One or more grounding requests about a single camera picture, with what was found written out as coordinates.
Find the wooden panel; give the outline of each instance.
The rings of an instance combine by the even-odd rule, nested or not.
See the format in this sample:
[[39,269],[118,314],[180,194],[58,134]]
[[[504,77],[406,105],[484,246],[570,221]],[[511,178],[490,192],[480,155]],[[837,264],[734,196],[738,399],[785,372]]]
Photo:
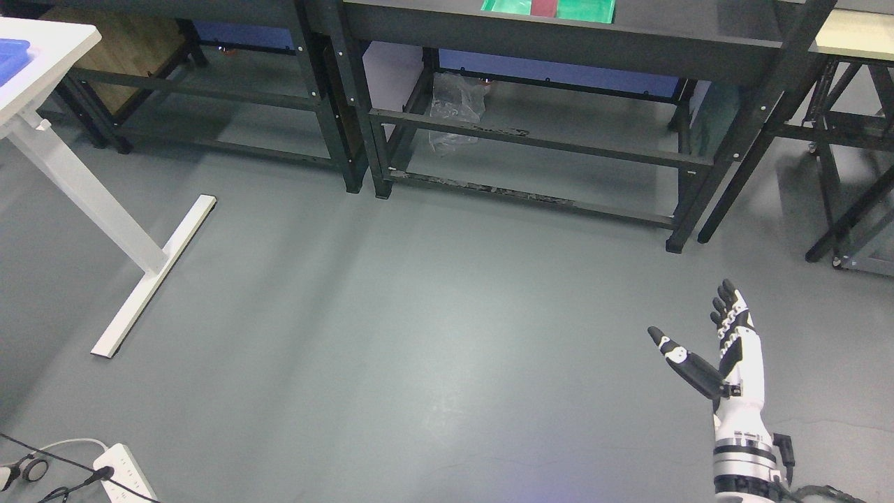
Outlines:
[[836,9],[816,35],[816,46],[825,54],[894,60],[894,16]]
[[[102,41],[75,64],[90,70],[154,75],[185,43],[176,21],[170,19],[67,7],[54,7],[40,19],[92,24],[99,29]],[[102,82],[91,82],[90,87],[113,115],[139,91]]]

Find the plastic bag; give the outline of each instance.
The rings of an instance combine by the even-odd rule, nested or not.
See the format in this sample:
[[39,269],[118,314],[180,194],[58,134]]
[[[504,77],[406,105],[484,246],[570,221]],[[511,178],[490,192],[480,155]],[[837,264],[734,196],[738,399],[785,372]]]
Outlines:
[[[485,95],[489,89],[479,79],[463,77],[456,73],[436,73],[430,116],[478,124],[485,112]],[[474,136],[463,136],[452,132],[428,132],[428,142],[434,153],[439,156],[446,156],[455,151],[456,145],[477,141],[478,138]]]

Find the black connector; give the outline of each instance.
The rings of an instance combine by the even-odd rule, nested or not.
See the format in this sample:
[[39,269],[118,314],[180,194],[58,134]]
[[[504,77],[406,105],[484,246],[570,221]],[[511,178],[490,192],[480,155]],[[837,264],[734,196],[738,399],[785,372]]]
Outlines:
[[791,437],[782,433],[773,433],[773,445],[780,449],[782,465],[786,468],[786,483],[791,486],[791,481],[795,477],[795,448],[791,444]]
[[114,468],[111,466],[103,466],[93,472],[85,482],[91,484],[96,481],[107,481],[112,478],[112,475],[114,475]]

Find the white robotic hand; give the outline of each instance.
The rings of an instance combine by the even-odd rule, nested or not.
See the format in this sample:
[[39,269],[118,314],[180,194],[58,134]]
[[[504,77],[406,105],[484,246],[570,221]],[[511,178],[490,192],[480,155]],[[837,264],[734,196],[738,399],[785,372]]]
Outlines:
[[763,353],[745,299],[729,280],[723,280],[717,293],[711,320],[720,339],[720,369],[658,328],[650,327],[648,332],[671,368],[713,401],[718,503],[775,503],[782,500],[782,480],[772,446],[780,447],[790,482],[795,465],[791,438],[771,435],[761,419]]

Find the power strip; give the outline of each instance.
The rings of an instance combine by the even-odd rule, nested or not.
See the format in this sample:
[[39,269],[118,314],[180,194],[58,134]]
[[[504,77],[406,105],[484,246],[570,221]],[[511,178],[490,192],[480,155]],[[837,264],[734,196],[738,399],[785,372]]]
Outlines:
[[[115,444],[109,448],[102,456],[93,462],[93,469],[98,470],[103,466],[111,466],[114,468],[112,480],[121,485],[135,490],[143,496],[156,499],[156,494],[149,486],[146,475],[143,474],[137,465],[137,460],[133,458],[131,450],[124,444]],[[145,503],[146,500],[128,492],[109,481],[102,481],[105,493],[109,495],[112,503]]]

